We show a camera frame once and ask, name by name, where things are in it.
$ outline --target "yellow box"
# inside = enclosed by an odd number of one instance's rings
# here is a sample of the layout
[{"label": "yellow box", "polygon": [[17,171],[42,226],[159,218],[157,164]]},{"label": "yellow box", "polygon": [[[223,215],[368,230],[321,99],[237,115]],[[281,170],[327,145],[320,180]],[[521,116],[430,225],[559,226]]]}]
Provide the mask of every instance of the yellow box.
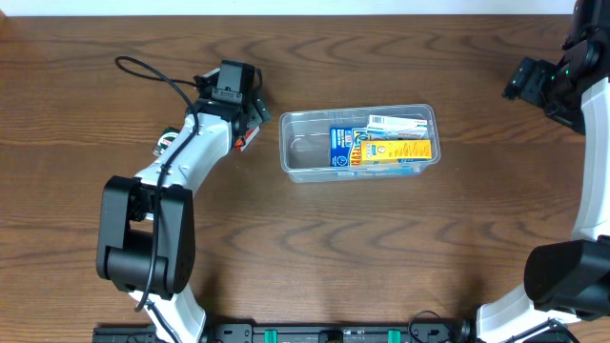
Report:
[{"label": "yellow box", "polygon": [[432,145],[430,140],[363,141],[361,158],[364,165],[432,159]]}]

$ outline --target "green strip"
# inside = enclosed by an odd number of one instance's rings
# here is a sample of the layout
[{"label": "green strip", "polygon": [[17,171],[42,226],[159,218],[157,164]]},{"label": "green strip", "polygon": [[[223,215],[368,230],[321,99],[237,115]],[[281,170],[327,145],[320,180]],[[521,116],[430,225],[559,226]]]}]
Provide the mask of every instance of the green strip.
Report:
[{"label": "green strip", "polygon": [[398,330],[388,331],[388,343],[400,343],[400,331],[398,331]]},{"label": "green strip", "polygon": [[277,343],[277,331],[275,331],[275,330],[265,331],[265,343]]}]

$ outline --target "table surface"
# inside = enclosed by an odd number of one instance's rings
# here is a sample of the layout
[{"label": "table surface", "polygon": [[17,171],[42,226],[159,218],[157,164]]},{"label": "table surface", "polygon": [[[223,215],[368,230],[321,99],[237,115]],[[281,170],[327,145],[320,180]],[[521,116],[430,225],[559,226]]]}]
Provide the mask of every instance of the table surface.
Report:
[{"label": "table surface", "polygon": [[[271,123],[221,159],[194,200],[191,284],[210,312],[278,322],[459,317],[566,240],[584,139],[500,96],[520,59],[560,58],[568,16],[9,18],[0,29],[0,341],[85,342],[146,323],[94,267],[101,192],[153,161],[184,104],[119,71],[174,78],[222,58],[264,72]],[[195,97],[194,90],[186,90]],[[286,111],[431,105],[442,158],[422,176],[295,184]],[[605,320],[573,331],[610,339]]]}]

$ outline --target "plastic container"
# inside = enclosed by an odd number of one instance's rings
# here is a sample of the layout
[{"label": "plastic container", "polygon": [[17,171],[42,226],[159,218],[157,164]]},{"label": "plastic container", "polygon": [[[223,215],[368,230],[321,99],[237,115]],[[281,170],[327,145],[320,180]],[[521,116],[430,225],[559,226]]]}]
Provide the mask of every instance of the plastic container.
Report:
[{"label": "plastic container", "polygon": [[[366,127],[369,115],[428,121],[432,159],[375,166],[330,167],[331,128]],[[327,182],[419,175],[440,159],[437,120],[428,105],[397,105],[358,109],[298,111],[279,118],[279,158],[294,182]]]}]

